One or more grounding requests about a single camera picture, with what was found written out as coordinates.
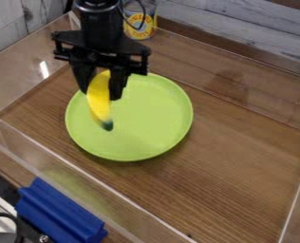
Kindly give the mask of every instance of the yellow banana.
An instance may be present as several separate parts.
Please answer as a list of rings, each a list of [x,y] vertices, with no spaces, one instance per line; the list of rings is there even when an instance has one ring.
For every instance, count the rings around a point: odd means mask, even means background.
[[[112,130],[111,101],[108,81],[109,71],[100,72],[91,80],[87,87],[87,104],[89,115],[95,122],[107,130]]]

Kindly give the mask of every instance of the blue object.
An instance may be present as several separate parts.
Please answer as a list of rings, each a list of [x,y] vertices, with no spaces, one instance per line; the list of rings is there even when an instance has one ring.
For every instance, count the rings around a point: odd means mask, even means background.
[[[57,243],[97,243],[107,235],[104,222],[40,178],[20,188],[17,214]]]

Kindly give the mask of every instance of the screw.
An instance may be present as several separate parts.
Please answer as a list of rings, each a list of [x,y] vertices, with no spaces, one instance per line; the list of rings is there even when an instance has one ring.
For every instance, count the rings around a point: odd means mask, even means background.
[[[41,235],[40,238],[39,238],[39,242],[40,243],[47,243],[48,242],[48,236],[47,235]]]

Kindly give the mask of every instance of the yellow sticker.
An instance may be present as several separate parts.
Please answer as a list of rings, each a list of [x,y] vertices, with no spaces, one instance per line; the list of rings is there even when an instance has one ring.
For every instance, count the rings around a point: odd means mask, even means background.
[[[137,28],[143,19],[143,14],[136,13],[129,16],[128,22],[129,24]],[[129,27],[127,24],[124,24],[125,32],[129,37],[132,37],[136,40],[147,39],[152,35],[153,31],[153,20],[149,15],[145,15],[144,18],[144,24],[140,30],[135,30],[132,27]]]

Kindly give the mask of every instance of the lime green plate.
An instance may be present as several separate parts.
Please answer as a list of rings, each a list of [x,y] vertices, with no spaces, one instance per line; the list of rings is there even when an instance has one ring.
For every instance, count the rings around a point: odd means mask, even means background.
[[[65,128],[76,144],[92,155],[115,161],[157,156],[184,137],[192,108],[183,89],[155,74],[131,75],[120,100],[111,103],[113,129],[105,131],[88,113],[79,91],[65,109]]]

